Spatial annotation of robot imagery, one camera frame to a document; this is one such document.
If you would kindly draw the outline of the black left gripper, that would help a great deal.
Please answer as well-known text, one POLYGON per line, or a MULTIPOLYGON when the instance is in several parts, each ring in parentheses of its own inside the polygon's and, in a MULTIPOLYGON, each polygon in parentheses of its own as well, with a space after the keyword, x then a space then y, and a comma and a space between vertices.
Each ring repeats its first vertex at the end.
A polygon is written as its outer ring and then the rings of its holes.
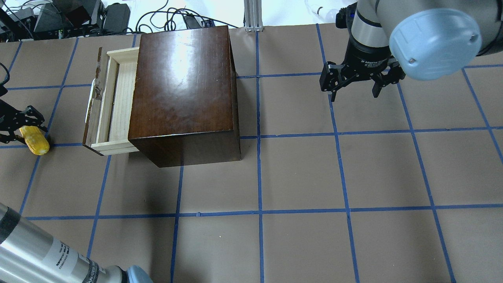
POLYGON ((44 126, 44 116, 32 105, 28 105, 24 111, 17 110, 4 102, 0 101, 0 131, 6 131, 8 134, 0 134, 0 142, 8 144, 12 141, 19 141, 26 144, 23 136, 14 133, 21 127, 37 127, 43 132, 48 132, 44 126))

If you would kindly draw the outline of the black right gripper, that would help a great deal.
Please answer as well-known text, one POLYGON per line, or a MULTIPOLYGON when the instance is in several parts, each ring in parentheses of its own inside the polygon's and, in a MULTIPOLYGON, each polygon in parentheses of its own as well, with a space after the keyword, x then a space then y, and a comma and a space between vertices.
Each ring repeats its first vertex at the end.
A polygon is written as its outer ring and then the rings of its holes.
POLYGON ((372 95, 377 98, 381 90, 389 84, 397 84, 405 79, 401 65, 390 65, 386 74, 381 73, 389 66, 391 51, 388 46, 369 47, 357 41, 349 41, 342 64, 325 62, 319 84, 323 92, 331 93, 334 102, 338 90, 353 82, 372 79, 375 84, 372 95))

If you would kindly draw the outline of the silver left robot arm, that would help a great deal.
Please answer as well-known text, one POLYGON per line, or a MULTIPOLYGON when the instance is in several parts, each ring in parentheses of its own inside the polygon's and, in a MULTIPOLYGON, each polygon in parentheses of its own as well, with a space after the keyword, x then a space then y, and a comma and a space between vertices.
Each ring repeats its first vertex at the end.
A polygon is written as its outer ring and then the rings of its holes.
MULTIPOLYGON (((35 154, 48 152, 43 115, 32 106, 20 111, 1 102, 2 143, 26 144, 35 154)), ((151 283, 139 266, 127 270, 101 267, 61 240, 40 229, 11 207, 1 205, 0 267, 6 283, 151 283)))

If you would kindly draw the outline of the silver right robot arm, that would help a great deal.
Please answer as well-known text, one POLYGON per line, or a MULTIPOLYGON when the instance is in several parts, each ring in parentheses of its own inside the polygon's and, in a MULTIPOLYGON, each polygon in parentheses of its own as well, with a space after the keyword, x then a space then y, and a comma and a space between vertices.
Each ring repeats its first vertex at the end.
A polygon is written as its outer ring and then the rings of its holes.
MULTIPOLYGON (((431 23, 433 24, 433 20, 435 20, 435 23, 440 23, 440 20, 449 20, 451 18, 447 17, 451 14, 447 13, 445 18, 440 18, 440 13, 434 12, 432 13, 433 18, 431 19, 431 23)), ((440 52, 440 48, 434 49, 433 47, 428 47, 426 46, 426 43, 431 43, 440 46, 440 44, 447 44, 449 43, 450 47, 453 47, 454 49, 454 41, 448 41, 447 39, 447 28, 433 28, 433 27, 427 27, 426 24, 430 24, 430 20, 428 22, 425 21, 420 21, 423 18, 426 20, 426 14, 420 14, 420 16, 424 16, 420 18, 419 16, 413 15, 411 20, 405 20, 404 25, 399 25, 397 28, 397 32, 395 33, 394 36, 391 37, 391 47, 392 51, 395 51, 398 55, 401 56, 401 59, 412 59, 412 51, 421 51, 418 54, 420 55, 420 59, 422 61, 426 62, 426 59, 433 59, 433 55, 439 55, 438 52, 440 52), (410 35, 412 38, 407 39, 405 35, 410 35), (438 36, 438 37, 445 37, 445 39, 441 39, 439 43, 436 43, 436 41, 433 41, 433 37, 438 36)), ((110 67, 109 69, 111 70, 112 63, 108 63, 108 55, 102 55, 101 57, 101 63, 105 64, 105 67, 102 67, 102 71, 108 71, 107 68, 110 67)), ((420 72, 426 73, 426 70, 433 70, 433 69, 426 69, 426 67, 419 67, 420 65, 415 63, 405 63, 406 67, 412 66, 413 71, 407 71, 408 75, 415 75, 417 77, 417 74, 420 72)), ((468 68, 492 68, 492 67, 502 67, 502 64, 493 64, 493 65, 482 65, 482 66, 466 66, 463 68, 463 73, 465 72, 465 69, 468 68)), ((316 75, 320 74, 320 72, 306 72, 306 73, 292 73, 292 74, 273 74, 273 75, 249 75, 249 76, 238 76, 238 79, 259 79, 259 78, 272 78, 272 77, 296 77, 296 76, 308 76, 308 75, 316 75)), ((105 117, 105 112, 109 110, 109 114, 111 114, 114 106, 114 98, 115 98, 115 82, 112 83, 112 80, 115 79, 115 75, 112 75, 111 79, 105 78, 102 79, 101 85, 99 86, 98 84, 98 79, 95 79, 93 81, 92 85, 90 88, 90 104, 88 106, 88 110, 86 111, 86 125, 89 124, 89 131, 91 130, 91 114, 97 114, 98 118, 105 121, 105 118, 113 118, 113 116, 105 117), (106 91, 105 87, 106 84, 108 86, 112 87, 112 91, 106 91), (110 94, 109 96, 111 102, 106 102, 105 98, 107 93, 110 94)), ((86 85, 66 85, 65 87, 83 87, 86 85)), ((59 85, 55 86, 40 86, 40 88, 59 88, 59 85)), ((36 89, 39 88, 37 87, 28 87, 28 88, 12 88, 14 89, 36 89)), ((461 128, 434 128, 434 129, 396 129, 396 130, 365 130, 365 131, 338 131, 338 132, 317 132, 317 133, 303 133, 303 134, 262 134, 260 137, 261 138, 279 138, 279 137, 294 137, 294 136, 336 136, 337 135, 361 135, 361 134, 397 134, 397 133, 405 133, 405 132, 451 132, 451 131, 493 131, 493 130, 499 130, 502 131, 502 127, 490 127, 489 123, 487 122, 484 127, 461 127, 461 128)))

